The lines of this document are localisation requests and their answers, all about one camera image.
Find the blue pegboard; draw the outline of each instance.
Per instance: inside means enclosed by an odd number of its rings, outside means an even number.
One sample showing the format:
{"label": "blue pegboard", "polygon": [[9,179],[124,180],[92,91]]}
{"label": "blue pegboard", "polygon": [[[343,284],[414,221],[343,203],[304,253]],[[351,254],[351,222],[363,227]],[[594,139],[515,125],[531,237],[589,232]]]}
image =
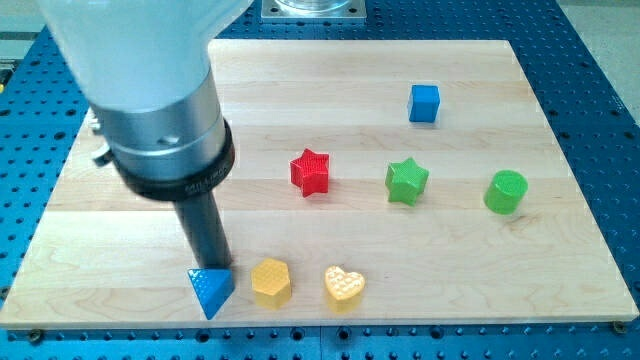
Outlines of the blue pegboard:
{"label": "blue pegboard", "polygon": [[[263,24],[259,9],[254,4],[221,37],[509,40],[634,299],[640,300],[640,131],[554,1],[368,0],[363,26]],[[12,282],[86,109],[44,31],[0,95],[0,287]],[[0,330],[2,360],[225,358],[636,359],[640,322]]]}

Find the heart-shaped block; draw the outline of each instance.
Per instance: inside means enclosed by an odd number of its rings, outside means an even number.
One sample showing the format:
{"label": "heart-shaped block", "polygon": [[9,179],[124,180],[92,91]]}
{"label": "heart-shaped block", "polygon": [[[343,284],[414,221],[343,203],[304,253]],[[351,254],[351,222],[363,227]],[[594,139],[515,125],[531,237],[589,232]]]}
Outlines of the heart-shaped block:
{"label": "heart-shaped block", "polygon": [[327,287],[327,304],[337,314],[355,309],[362,301],[365,280],[360,273],[347,273],[339,266],[330,266],[324,272],[324,284]]}

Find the wooden board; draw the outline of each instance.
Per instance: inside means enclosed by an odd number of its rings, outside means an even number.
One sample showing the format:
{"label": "wooden board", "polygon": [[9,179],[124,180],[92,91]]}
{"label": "wooden board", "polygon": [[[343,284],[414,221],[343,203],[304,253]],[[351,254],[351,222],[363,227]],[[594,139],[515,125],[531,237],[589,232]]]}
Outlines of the wooden board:
{"label": "wooden board", "polygon": [[[638,310],[509,44],[503,41],[212,42],[237,147],[216,190],[236,291],[206,321],[195,262],[169,204],[94,168],[83,127],[15,285],[8,328],[158,328],[631,320]],[[438,128],[411,125],[410,85],[440,86]],[[303,199],[289,161],[331,155],[330,193]],[[431,171],[415,208],[386,200],[387,164]],[[500,169],[529,193],[511,216],[482,201]],[[248,273],[289,264],[293,298],[255,306]],[[323,271],[367,278],[332,314]]]}

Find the metal base plate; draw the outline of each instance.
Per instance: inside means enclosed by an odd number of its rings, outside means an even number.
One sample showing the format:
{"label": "metal base plate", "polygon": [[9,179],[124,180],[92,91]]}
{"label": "metal base plate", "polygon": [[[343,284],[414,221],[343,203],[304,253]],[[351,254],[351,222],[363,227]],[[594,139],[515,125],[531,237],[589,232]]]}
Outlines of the metal base plate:
{"label": "metal base plate", "polygon": [[263,23],[341,23],[364,24],[367,19],[365,0],[351,0],[340,8],[329,11],[307,11],[292,8],[277,0],[262,0]]}

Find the yellow hexagon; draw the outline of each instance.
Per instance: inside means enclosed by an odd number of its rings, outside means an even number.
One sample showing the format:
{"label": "yellow hexagon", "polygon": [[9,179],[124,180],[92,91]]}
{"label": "yellow hexagon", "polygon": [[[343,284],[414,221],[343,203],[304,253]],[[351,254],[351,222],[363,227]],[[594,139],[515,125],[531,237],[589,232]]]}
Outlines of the yellow hexagon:
{"label": "yellow hexagon", "polygon": [[267,258],[251,270],[256,304],[277,310],[291,299],[291,279],[285,262]]}

